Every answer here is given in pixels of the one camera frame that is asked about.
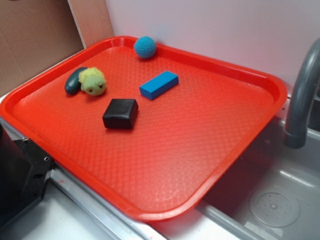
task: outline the black square block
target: black square block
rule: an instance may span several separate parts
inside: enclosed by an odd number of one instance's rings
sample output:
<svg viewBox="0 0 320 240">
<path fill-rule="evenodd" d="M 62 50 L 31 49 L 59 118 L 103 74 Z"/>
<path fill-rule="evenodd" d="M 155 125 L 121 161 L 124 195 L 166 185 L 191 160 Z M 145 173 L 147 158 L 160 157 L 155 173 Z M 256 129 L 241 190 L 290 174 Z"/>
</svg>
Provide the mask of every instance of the black square block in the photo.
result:
<svg viewBox="0 0 320 240">
<path fill-rule="evenodd" d="M 138 108 L 135 99 L 112 99 L 102 117 L 104 126 L 108 129 L 132 129 Z"/>
</svg>

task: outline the sink basin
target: sink basin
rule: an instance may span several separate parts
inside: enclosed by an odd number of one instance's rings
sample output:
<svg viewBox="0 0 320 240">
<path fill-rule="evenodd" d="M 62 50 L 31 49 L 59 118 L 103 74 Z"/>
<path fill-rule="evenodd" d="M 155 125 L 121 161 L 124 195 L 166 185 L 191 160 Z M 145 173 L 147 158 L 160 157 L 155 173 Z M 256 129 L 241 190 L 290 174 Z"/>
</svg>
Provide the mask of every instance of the sink basin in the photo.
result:
<svg viewBox="0 0 320 240">
<path fill-rule="evenodd" d="M 274 118 L 203 200 L 259 239 L 319 239 L 320 134 L 290 149 L 283 126 Z"/>
</svg>

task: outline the blue foam block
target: blue foam block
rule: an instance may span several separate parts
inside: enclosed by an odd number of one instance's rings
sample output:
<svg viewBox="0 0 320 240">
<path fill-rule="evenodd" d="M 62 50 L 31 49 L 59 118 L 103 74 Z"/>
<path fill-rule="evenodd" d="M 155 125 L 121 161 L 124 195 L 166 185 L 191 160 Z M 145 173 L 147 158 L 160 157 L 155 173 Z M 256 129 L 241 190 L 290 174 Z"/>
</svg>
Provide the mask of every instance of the blue foam block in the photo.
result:
<svg viewBox="0 0 320 240">
<path fill-rule="evenodd" d="M 160 75 L 140 86 L 140 93 L 152 100 L 179 83 L 176 74 L 164 71 Z"/>
</svg>

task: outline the blue ball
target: blue ball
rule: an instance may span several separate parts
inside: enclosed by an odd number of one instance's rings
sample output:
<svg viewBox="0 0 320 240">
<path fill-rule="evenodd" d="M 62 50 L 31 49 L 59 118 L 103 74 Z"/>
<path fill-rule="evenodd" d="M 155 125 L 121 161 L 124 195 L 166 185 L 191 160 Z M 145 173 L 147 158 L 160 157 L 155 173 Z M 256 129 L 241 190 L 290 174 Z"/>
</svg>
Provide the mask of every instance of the blue ball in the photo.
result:
<svg viewBox="0 0 320 240">
<path fill-rule="evenodd" d="M 155 55 L 157 44 L 151 37 L 143 36 L 135 42 L 133 48 L 140 58 L 148 59 Z"/>
</svg>

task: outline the plush toy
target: plush toy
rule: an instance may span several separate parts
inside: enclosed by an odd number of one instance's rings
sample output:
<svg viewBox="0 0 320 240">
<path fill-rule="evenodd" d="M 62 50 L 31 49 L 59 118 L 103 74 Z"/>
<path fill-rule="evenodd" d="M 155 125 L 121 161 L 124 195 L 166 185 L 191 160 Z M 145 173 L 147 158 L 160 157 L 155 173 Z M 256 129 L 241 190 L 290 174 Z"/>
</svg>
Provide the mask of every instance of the plush toy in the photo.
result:
<svg viewBox="0 0 320 240">
<path fill-rule="evenodd" d="M 79 73 L 81 90 L 92 96 L 99 96 L 107 88 L 107 81 L 102 71 L 96 67 L 87 68 Z"/>
</svg>

